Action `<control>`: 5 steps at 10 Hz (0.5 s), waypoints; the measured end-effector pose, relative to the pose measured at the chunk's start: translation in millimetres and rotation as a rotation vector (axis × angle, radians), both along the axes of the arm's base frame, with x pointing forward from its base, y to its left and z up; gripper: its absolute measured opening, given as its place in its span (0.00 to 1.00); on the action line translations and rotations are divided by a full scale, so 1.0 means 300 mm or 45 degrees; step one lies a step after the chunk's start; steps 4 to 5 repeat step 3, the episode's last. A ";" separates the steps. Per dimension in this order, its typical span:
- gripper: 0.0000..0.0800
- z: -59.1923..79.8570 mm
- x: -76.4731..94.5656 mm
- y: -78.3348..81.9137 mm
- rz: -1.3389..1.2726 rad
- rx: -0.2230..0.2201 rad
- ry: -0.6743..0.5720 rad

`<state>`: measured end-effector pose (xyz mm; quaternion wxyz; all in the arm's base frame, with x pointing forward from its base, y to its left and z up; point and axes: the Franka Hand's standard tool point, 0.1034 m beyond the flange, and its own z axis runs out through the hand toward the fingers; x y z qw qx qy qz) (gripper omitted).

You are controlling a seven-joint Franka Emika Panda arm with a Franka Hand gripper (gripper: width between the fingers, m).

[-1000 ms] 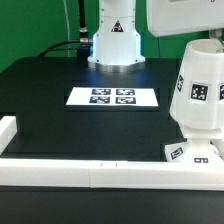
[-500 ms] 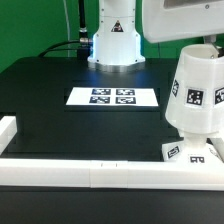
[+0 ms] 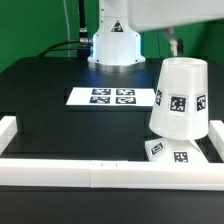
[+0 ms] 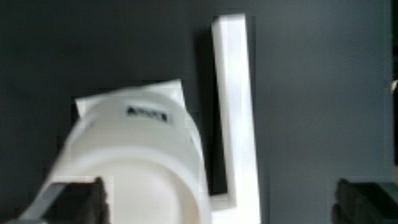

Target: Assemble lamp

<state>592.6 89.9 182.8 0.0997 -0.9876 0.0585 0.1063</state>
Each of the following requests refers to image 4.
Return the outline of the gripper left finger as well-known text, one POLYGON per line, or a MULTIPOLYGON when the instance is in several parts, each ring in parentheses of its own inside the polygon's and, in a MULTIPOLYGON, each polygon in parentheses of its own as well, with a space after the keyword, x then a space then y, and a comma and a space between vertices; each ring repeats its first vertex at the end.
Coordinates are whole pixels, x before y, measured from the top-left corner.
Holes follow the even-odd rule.
POLYGON ((51 183, 18 217, 21 224, 110 224, 105 182, 51 183))

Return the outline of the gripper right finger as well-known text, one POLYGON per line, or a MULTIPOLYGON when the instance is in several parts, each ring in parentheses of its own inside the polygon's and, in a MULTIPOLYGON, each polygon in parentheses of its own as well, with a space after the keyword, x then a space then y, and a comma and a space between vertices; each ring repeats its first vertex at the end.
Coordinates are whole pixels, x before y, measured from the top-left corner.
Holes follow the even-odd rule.
POLYGON ((398 185, 341 179, 332 224, 398 224, 398 185))

